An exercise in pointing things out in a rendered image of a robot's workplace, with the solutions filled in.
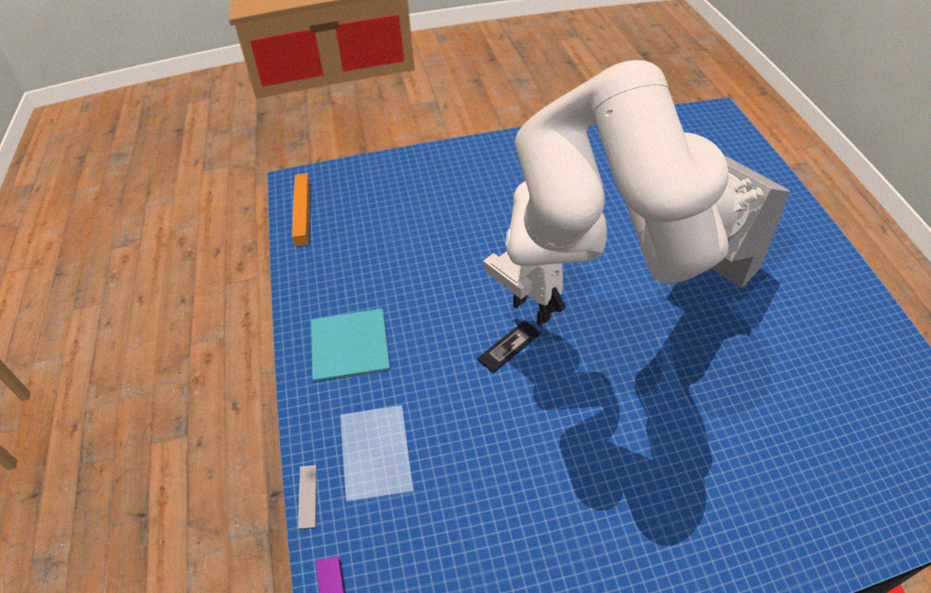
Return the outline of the orange rectangular bar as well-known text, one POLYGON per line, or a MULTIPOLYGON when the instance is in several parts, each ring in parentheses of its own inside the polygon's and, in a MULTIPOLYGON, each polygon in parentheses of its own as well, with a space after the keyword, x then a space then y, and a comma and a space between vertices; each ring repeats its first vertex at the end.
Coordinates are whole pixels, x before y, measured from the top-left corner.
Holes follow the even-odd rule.
POLYGON ((292 238, 295 246, 310 244, 310 177, 308 174, 295 175, 292 238))

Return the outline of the teal flat square tile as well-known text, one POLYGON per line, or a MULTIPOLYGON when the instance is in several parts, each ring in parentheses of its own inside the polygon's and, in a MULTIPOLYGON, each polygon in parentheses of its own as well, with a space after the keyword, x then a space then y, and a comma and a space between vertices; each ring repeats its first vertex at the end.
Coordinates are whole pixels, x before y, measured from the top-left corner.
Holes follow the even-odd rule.
POLYGON ((311 320, 312 382, 389 371, 383 309, 311 320))

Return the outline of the dark blue work mat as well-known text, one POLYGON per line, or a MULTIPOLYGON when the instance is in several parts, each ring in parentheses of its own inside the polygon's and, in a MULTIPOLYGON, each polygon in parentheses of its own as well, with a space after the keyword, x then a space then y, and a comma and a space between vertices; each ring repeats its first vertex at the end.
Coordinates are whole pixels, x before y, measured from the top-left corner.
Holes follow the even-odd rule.
POLYGON ((732 98, 674 108, 790 190, 758 273, 654 280, 593 124, 607 243, 542 326, 482 263, 521 127, 269 172, 292 593, 336 556, 345 593, 854 593, 931 562, 928 341, 732 98), (311 320, 381 308, 390 370, 312 382, 311 320), (346 502, 340 414, 401 405, 414 492, 346 502))

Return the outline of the purple rectangular block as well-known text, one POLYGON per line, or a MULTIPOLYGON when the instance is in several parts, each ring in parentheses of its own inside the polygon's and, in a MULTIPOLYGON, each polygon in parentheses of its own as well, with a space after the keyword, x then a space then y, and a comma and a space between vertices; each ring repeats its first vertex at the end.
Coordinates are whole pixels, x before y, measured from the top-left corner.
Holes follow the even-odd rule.
POLYGON ((316 564, 320 593, 345 593, 339 557, 317 560, 316 564))

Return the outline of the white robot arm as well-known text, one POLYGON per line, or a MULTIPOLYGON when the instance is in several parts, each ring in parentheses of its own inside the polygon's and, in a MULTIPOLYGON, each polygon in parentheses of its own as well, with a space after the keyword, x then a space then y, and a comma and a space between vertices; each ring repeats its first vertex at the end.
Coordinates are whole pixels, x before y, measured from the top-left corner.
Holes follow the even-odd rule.
POLYGON ((728 173, 713 142, 684 137, 657 65, 612 65, 542 108, 516 134, 525 183, 514 193, 507 252, 482 263, 519 299, 532 292, 526 276, 535 268, 594 260, 606 246, 605 193, 587 139, 593 124, 654 280, 683 282, 718 265, 728 237, 746 222, 749 202, 763 196, 760 188, 746 191, 751 179, 728 173))

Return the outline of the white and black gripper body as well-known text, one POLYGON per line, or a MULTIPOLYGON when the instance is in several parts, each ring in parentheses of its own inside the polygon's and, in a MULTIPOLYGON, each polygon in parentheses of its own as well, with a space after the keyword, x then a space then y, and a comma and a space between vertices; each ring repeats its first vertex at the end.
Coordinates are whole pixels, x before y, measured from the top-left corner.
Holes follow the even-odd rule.
POLYGON ((528 293, 528 296, 541 305, 548 305, 552 289, 556 285, 559 294, 563 291, 563 268, 561 268, 561 264, 540 265, 526 277, 532 280, 532 292, 528 293))

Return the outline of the black rectangular strip with white printed pattern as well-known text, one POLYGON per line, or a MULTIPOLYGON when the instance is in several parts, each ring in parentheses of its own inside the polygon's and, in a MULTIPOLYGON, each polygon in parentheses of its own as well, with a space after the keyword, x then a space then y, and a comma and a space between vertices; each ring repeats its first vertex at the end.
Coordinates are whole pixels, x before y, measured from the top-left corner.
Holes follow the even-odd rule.
POLYGON ((489 347, 487 352, 480 354, 477 360, 494 374, 497 369, 512 359, 523 347, 528 346, 538 335, 540 335, 540 331, 526 320, 523 320, 521 325, 516 326, 510 333, 504 335, 502 340, 489 347))

